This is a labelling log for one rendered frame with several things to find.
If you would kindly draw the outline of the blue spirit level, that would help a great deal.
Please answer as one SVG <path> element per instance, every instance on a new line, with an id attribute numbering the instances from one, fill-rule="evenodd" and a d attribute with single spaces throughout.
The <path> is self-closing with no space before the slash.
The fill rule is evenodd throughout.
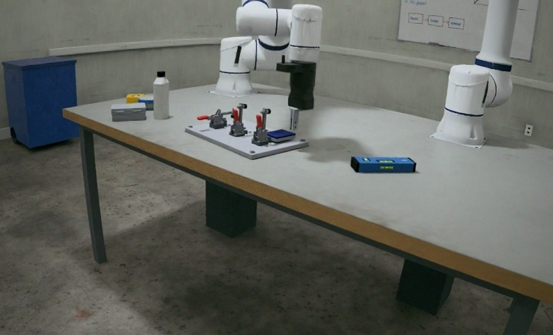
<path id="1" fill-rule="evenodd" d="M 416 162 L 403 157 L 351 157 L 355 172 L 415 172 Z"/>

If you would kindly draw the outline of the white bottle with black cap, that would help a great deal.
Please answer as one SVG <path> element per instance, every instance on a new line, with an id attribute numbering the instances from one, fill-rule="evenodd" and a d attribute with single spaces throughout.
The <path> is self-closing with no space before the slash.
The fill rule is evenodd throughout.
<path id="1" fill-rule="evenodd" d="M 158 71 L 153 83 L 154 119 L 162 120 L 169 117 L 169 81 L 165 71 Z"/>

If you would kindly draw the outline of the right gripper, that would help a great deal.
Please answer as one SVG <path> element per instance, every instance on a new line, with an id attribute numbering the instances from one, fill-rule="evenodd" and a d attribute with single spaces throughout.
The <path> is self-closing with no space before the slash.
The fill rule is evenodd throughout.
<path id="1" fill-rule="evenodd" d="M 289 130 L 298 130 L 298 112 L 314 109 L 313 91 L 315 87 L 316 67 L 319 61 L 319 49 L 298 49 L 290 47 L 289 59 L 291 63 L 277 63 L 276 70 L 290 73 L 290 93 L 288 106 L 290 106 Z M 304 61 L 304 62 L 302 62 Z"/>

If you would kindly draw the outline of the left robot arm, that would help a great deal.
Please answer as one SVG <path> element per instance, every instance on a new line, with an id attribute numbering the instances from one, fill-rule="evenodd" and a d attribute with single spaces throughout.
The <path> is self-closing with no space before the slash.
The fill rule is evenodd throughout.
<path id="1" fill-rule="evenodd" d="M 510 50 L 518 3 L 489 0 L 483 44 L 475 66 L 457 65 L 450 70 L 438 137 L 458 144 L 482 144 L 484 108 L 503 105 L 510 98 Z"/>

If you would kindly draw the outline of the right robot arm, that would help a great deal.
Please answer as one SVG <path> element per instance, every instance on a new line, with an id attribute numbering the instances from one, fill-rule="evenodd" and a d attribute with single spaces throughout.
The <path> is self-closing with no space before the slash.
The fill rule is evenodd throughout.
<path id="1" fill-rule="evenodd" d="M 222 39 L 217 94 L 253 94 L 250 70 L 276 71 L 282 55 L 285 62 L 291 61 L 289 46 L 319 49 L 322 9 L 298 4 L 291 10 L 291 5 L 292 0 L 242 0 L 236 12 L 236 27 L 239 34 L 248 36 Z M 259 38 L 252 40 L 249 35 Z"/>

